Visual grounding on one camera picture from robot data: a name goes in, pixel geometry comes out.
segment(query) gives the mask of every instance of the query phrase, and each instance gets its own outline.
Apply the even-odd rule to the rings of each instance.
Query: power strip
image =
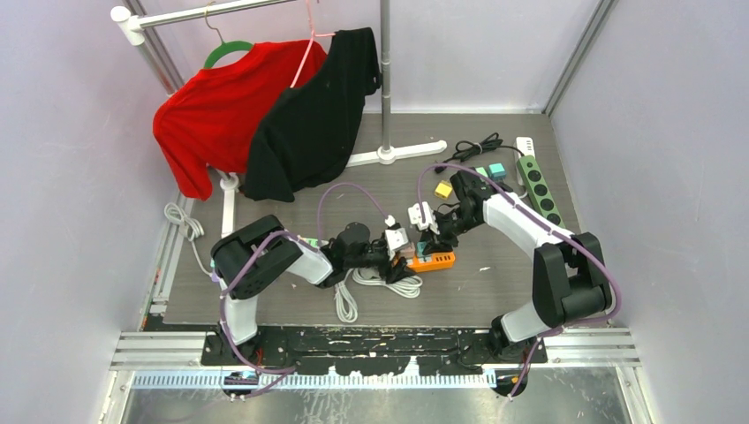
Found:
[[[559,215],[559,209],[556,208],[556,203],[551,197],[549,186],[546,184],[543,174],[541,174],[541,168],[536,162],[536,158],[531,155],[522,156],[518,159],[517,166],[533,209],[551,223],[564,228],[562,216]]]
[[[533,139],[530,137],[517,137],[515,139],[515,147],[523,152],[523,155],[536,157],[536,151],[533,150]],[[515,163],[518,162],[518,159],[520,159],[520,153],[515,152]],[[526,183],[523,181],[522,175],[520,175],[520,168],[518,168],[516,172],[518,176],[518,184],[525,186]]]

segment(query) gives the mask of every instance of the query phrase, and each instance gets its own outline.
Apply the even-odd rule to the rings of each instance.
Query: orange power strip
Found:
[[[455,254],[448,252],[446,254],[430,254],[426,258],[420,258],[413,256],[411,259],[406,259],[408,268],[413,269],[416,272],[427,272],[437,271],[439,269],[452,268],[455,264]]]

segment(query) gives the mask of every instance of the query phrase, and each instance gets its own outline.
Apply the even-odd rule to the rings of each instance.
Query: green hanger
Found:
[[[225,42],[223,40],[223,37],[221,36],[221,31],[218,30],[218,28],[211,26],[208,23],[208,7],[206,7],[206,12],[203,15],[203,18],[206,20],[206,25],[216,31],[218,33],[218,38],[221,40],[221,45],[216,47],[215,50],[213,50],[210,55],[208,55],[208,58],[206,59],[206,63],[203,65],[203,68],[212,68],[218,62],[221,60],[222,57],[225,57],[226,55],[230,53],[234,53],[235,51],[250,51],[250,49],[253,47],[253,44],[250,42]]]
[[[222,57],[234,53],[235,51],[250,51],[253,47],[251,42],[222,42],[220,46],[208,55],[204,68],[212,68]]]

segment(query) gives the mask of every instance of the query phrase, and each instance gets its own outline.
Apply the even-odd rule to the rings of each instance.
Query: red shirt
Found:
[[[309,40],[260,42],[234,64],[201,69],[154,117],[154,136],[186,197],[213,192],[206,165],[246,172],[261,119],[291,85]],[[313,43],[297,87],[320,69],[325,51]]]

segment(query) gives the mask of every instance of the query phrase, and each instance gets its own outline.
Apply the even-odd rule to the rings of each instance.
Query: hanger hook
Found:
[[[211,26],[211,25],[210,25],[210,24],[208,23],[208,7],[209,7],[209,6],[211,5],[211,4],[214,4],[214,3],[215,3],[215,1],[212,1],[212,2],[210,2],[209,4],[206,4],[206,11],[205,11],[205,12],[203,13],[203,18],[204,18],[204,19],[206,20],[206,27],[209,27],[209,28],[211,28],[212,30],[216,31],[216,32],[218,33],[218,38],[219,38],[219,40],[221,40],[221,44],[224,44],[224,41],[223,41],[223,37],[221,36],[221,31],[219,31],[219,30],[218,30],[218,28],[216,28],[215,26]]]

